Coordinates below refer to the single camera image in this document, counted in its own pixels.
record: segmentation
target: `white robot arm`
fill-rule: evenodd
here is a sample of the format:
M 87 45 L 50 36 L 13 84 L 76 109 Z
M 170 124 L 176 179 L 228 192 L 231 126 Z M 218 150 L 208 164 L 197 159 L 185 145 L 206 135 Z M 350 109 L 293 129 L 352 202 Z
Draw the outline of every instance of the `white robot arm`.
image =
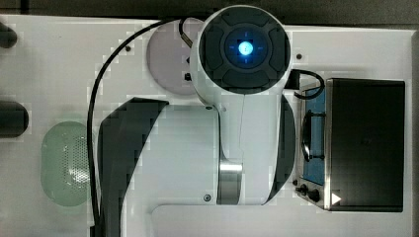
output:
M 269 199 L 292 64 L 283 26 L 259 8 L 222 9 L 205 21 L 190 63 L 207 107 L 133 99 L 102 122 L 102 236 L 153 236 L 162 204 Z

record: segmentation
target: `black wire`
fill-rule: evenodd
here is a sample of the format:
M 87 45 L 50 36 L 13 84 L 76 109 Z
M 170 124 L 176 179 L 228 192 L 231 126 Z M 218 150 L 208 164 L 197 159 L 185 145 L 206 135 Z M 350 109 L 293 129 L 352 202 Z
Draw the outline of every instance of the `black wire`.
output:
M 95 161 L 93 159 L 93 131 L 92 131 L 92 123 L 93 123 L 93 111 L 95 109 L 95 102 L 96 102 L 96 95 L 98 93 L 99 85 L 102 81 L 103 75 L 106 72 L 106 69 L 109 67 L 111 62 L 115 59 L 115 57 L 123 50 L 131 41 L 135 38 L 139 37 L 140 35 L 148 32 L 149 30 L 164 25 L 169 22 L 176 21 L 178 19 L 167 19 L 162 20 L 160 22 L 154 23 L 138 32 L 130 36 L 126 39 L 123 43 L 121 43 L 117 49 L 111 54 L 111 56 L 106 60 L 104 65 L 102 66 L 101 70 L 99 71 L 98 76 L 96 77 L 95 84 L 92 88 L 92 94 L 90 96 L 90 104 L 89 104 L 89 111 L 87 115 L 87 150 L 88 150 L 88 161 L 89 161 L 89 174 L 90 174 L 90 192 L 92 197 L 92 208 L 93 208 L 93 217 L 95 221 L 95 225 L 100 223 L 99 219 L 99 206 L 98 206 L 98 194 L 96 191 L 96 172 L 95 172 Z
M 183 31 L 183 25 L 184 25 L 184 23 L 185 23 L 185 21 L 187 19 L 188 18 L 182 18 L 181 21 L 179 22 L 179 25 L 178 25 L 178 27 L 179 27 L 179 34 L 181 35 L 181 38 L 185 42 L 185 44 L 188 47 L 192 47 L 192 41 L 191 41 L 191 39 Z
M 300 70 L 300 69 L 293 69 L 293 71 L 297 71 L 301 74 L 305 74 L 305 75 L 309 75 L 309 76 L 313 76 L 315 77 L 319 82 L 320 82 L 320 87 L 318 88 L 317 92 L 312 94 L 311 96 L 302 96 L 297 92 L 294 92 L 293 94 L 301 99 L 301 100 L 312 100 L 316 97 L 318 97 L 324 90 L 324 80 L 321 76 L 319 76 L 317 73 L 311 72 L 311 71 L 306 71 L 306 70 Z

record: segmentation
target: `blue light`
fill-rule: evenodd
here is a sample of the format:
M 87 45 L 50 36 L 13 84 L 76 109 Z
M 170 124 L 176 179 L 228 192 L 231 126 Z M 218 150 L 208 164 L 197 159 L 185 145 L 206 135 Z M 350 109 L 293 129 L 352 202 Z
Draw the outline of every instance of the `blue light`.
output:
M 249 55 L 253 51 L 253 45 L 248 41 L 243 41 L 238 45 L 238 51 L 243 55 Z

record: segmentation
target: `screw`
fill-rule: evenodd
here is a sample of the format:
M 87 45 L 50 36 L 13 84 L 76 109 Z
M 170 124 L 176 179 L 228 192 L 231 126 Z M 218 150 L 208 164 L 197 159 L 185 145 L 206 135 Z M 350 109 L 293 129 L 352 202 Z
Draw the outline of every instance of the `screw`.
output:
M 205 195 L 204 196 L 204 201 L 210 201 L 210 195 Z

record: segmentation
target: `green mesh pad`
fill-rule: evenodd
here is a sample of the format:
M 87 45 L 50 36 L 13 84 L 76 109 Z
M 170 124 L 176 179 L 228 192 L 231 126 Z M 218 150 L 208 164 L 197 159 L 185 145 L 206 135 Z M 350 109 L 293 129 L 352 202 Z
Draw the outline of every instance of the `green mesh pad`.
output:
M 90 198 L 85 125 L 65 121 L 45 135 L 41 182 L 46 195 L 60 205 L 79 205 Z

